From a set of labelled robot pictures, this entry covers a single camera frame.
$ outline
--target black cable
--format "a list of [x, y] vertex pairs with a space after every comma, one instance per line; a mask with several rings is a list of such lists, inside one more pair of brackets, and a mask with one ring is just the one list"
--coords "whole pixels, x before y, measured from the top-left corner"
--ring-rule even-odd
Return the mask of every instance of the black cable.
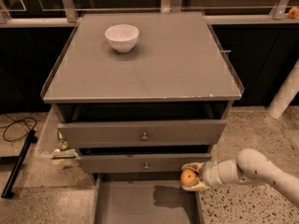
[[[4, 129], [4, 131], [3, 131], [3, 139], [4, 139], [5, 141], [7, 141], [7, 142], [16, 142], [16, 141], [19, 141], [19, 140], [23, 139], [24, 137], [26, 137], [26, 136], [28, 135], [28, 133], [29, 133], [30, 131], [32, 131], [32, 130], [35, 128], [35, 126], [36, 126], [36, 124], [37, 124], [36, 119], [34, 119], [34, 118], [32, 118], [32, 117], [25, 117], [25, 118], [22, 118], [22, 119], [13, 119], [12, 117], [10, 117], [10, 116], [7, 115], [7, 114], [5, 114], [5, 116], [7, 116], [9, 119], [13, 120], [13, 122], [10, 123], [10, 124], [8, 124], [8, 126], [0, 127], [1, 129]], [[26, 134], [24, 134], [23, 136], [21, 136], [21, 137], [18, 137], [18, 138], [15, 138], [15, 139], [8, 139], [8, 138], [6, 137], [7, 131], [8, 131], [11, 127], [13, 127], [14, 125], [16, 125], [16, 124], [20, 124], [20, 125], [24, 125], [24, 126], [26, 126], [27, 129], [28, 129], [28, 132], [27, 132]]]

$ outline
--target black wall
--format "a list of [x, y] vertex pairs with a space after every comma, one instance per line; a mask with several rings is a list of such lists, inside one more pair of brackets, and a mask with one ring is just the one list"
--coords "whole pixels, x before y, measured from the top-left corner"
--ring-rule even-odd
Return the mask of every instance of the black wall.
[[[269, 105], [299, 58], [299, 24], [214, 25], [245, 92]], [[0, 29], [0, 113], [48, 111], [40, 92], [72, 28]], [[299, 105], [299, 95], [291, 105]]]
[[71, 32], [0, 29], [0, 113], [49, 110], [39, 93]]
[[299, 59], [299, 24], [215, 25], [214, 31], [232, 51], [229, 59], [245, 87], [235, 105], [269, 105]]

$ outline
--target gray drawer front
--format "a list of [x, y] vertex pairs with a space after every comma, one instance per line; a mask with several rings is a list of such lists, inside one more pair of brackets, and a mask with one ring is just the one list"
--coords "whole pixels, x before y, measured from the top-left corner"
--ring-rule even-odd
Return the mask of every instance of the gray drawer front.
[[62, 123], [72, 147], [129, 147], [216, 144], [226, 120], [174, 120]]
[[103, 155], [79, 157], [87, 173], [179, 172], [188, 162], [208, 161], [210, 154]]

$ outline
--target white pipe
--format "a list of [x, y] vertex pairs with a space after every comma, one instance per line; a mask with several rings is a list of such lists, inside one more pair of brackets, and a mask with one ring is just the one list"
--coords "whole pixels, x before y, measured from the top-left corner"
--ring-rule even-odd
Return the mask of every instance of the white pipe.
[[271, 117], [278, 119], [289, 106], [293, 97], [299, 92], [299, 60], [282, 84], [267, 111]]

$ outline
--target black stand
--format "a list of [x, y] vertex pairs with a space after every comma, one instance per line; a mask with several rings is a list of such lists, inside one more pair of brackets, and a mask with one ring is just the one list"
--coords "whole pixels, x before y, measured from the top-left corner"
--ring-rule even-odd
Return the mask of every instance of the black stand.
[[27, 151], [29, 149], [29, 146], [31, 145], [31, 143], [34, 143], [36, 141], [36, 137], [35, 137], [35, 133], [36, 131], [31, 130], [25, 140], [25, 143], [21, 149], [21, 153], [19, 155], [19, 157], [17, 157], [17, 161], [13, 167], [13, 170], [10, 174], [10, 177], [8, 179], [8, 182], [6, 184], [6, 187], [4, 188], [1, 197], [2, 198], [12, 198], [13, 193], [11, 192], [11, 189], [17, 179], [19, 170], [21, 168], [22, 162], [24, 161]]

